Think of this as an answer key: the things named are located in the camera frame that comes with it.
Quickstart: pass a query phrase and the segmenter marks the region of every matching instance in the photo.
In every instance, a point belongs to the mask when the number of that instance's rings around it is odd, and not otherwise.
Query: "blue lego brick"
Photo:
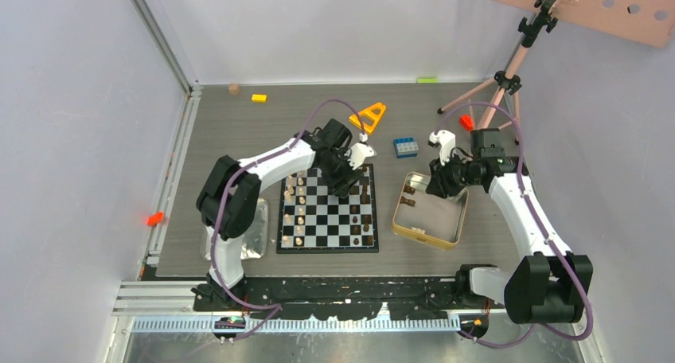
[[[400,138],[394,139],[394,151],[396,158],[414,158],[419,147],[413,138]]]

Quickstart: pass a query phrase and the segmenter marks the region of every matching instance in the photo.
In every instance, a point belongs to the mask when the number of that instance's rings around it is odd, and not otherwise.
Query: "tray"
[[[400,202],[396,205],[392,219],[393,231],[399,236],[449,250],[459,242],[462,234],[469,192],[464,189],[456,197],[442,199],[424,192],[430,180],[429,176],[417,172],[411,172],[405,177],[399,197],[415,200],[416,203],[415,206]],[[416,191],[413,194],[405,193],[406,185]]]

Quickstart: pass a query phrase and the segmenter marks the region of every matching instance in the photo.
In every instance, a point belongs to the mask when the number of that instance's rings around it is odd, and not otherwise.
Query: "yellow triangular object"
[[[375,103],[374,105],[366,108],[365,110],[359,111],[359,116],[363,120],[363,125],[365,127],[366,134],[368,135],[373,134],[373,132],[375,131],[375,127],[377,127],[377,124],[380,122],[380,119],[382,119],[382,116],[384,116],[385,111],[387,111],[387,106],[385,106],[382,103]],[[359,123],[356,115],[351,115],[349,117],[349,122],[357,126],[357,128],[361,128],[361,124]]]

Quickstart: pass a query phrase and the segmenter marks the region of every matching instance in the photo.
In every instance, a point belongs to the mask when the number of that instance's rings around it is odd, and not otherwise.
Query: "chessboard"
[[[283,179],[277,253],[377,253],[373,165],[363,171],[345,198],[328,194],[318,168]]]

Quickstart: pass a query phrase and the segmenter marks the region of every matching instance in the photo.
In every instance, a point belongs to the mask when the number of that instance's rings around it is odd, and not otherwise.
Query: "white wall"
[[[477,80],[531,15],[488,0],[149,2],[202,84]]]
[[[185,97],[129,0],[0,17],[0,361],[91,363]]]
[[[611,361],[675,354],[675,43],[653,49],[560,23],[520,72],[537,194],[595,267]]]

